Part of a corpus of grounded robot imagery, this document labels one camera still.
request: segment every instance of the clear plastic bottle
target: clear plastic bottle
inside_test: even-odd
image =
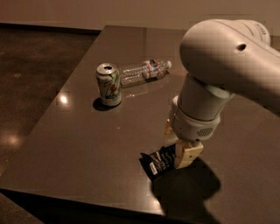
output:
[[[170,61],[161,59],[146,60],[141,64],[121,66],[118,68],[122,88],[134,87],[149,81],[159,80],[166,76],[172,67]]]

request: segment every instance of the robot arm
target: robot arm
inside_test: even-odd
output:
[[[280,53],[270,47],[262,24],[218,19],[198,23],[183,37],[180,56],[188,75],[169,115],[179,139],[198,145],[211,137],[220,112],[235,94],[280,116]]]

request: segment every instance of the floor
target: floor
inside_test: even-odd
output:
[[[97,34],[0,28],[0,176]],[[0,223],[42,223],[0,194]]]

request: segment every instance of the soda can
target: soda can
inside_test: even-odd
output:
[[[122,100],[120,75],[116,66],[111,63],[100,64],[96,69],[99,94],[102,104],[110,107]]]

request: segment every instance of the table surface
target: table surface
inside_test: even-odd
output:
[[[224,108],[220,126],[190,167],[152,186],[140,165],[140,152],[164,143],[171,101],[186,77],[179,57],[184,34],[106,26],[1,176],[0,188],[183,221],[278,223],[280,121],[241,96]],[[99,64],[154,58],[170,60],[170,74],[123,89],[115,108],[99,103]],[[62,95],[67,104],[60,103]]]

